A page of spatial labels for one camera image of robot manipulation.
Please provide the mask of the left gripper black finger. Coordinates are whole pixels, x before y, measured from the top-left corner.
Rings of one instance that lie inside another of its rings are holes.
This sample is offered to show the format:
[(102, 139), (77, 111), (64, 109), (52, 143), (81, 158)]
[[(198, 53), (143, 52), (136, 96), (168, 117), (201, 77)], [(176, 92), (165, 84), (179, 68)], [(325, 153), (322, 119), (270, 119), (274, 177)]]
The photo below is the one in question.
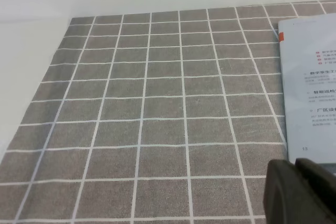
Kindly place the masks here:
[(263, 205), (266, 223), (335, 223), (335, 174), (306, 158), (272, 159)]

